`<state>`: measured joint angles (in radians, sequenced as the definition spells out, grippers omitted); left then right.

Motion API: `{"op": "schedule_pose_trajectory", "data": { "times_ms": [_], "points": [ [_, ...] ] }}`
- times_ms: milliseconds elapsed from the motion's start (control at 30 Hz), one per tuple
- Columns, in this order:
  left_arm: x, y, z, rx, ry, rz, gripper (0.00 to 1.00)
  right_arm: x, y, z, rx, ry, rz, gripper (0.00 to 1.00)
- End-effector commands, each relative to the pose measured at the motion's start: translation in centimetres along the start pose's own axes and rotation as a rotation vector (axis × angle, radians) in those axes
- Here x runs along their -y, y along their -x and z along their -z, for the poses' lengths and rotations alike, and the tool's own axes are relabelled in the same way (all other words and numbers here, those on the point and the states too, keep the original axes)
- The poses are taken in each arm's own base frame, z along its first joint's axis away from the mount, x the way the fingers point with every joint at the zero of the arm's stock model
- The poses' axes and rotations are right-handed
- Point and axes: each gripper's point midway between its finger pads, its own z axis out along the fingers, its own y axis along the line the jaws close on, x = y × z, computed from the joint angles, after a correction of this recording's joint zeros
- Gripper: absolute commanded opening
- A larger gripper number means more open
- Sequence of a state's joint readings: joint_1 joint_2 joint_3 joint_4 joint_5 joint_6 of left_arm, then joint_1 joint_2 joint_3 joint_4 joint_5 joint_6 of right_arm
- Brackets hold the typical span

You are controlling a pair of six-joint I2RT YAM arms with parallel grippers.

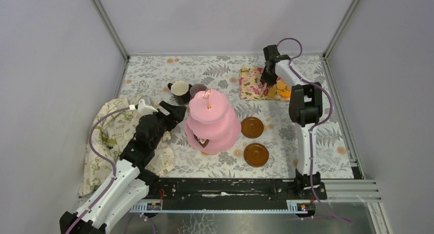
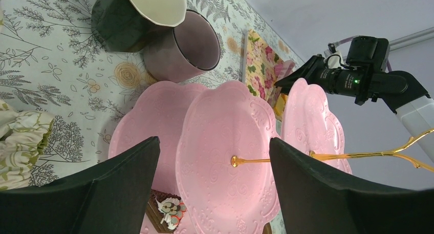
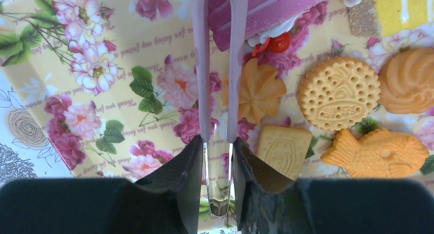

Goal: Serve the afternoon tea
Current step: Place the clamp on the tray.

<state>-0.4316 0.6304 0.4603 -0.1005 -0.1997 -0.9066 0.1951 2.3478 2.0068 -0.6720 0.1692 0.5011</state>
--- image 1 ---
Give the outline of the chocolate cake slice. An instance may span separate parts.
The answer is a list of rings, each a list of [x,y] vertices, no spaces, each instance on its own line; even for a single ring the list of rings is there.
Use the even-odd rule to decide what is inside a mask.
[[[209,143],[209,139],[203,139],[203,138],[199,138],[197,135],[193,135],[194,139],[196,140],[196,142],[202,147],[205,148],[207,147],[208,143]]]

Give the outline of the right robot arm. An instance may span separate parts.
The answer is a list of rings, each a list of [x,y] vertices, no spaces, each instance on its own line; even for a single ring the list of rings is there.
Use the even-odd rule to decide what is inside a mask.
[[[265,67],[260,78],[271,86],[281,78],[291,87],[289,117],[295,125],[298,141],[298,164],[293,183],[294,194],[300,199],[308,198],[321,184],[315,161],[316,125],[323,114],[321,84],[303,77],[292,65],[288,55],[281,55],[277,45],[263,48]]]

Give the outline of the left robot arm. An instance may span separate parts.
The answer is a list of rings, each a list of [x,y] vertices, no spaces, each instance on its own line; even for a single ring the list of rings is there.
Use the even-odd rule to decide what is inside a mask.
[[[116,163],[113,172],[90,198],[74,213],[60,218],[61,233],[110,233],[116,223],[141,199],[154,198],[159,191],[159,177],[146,169],[166,132],[173,130],[186,114],[186,106],[161,101],[161,110],[146,106],[144,100],[131,105],[143,115],[132,139]]]

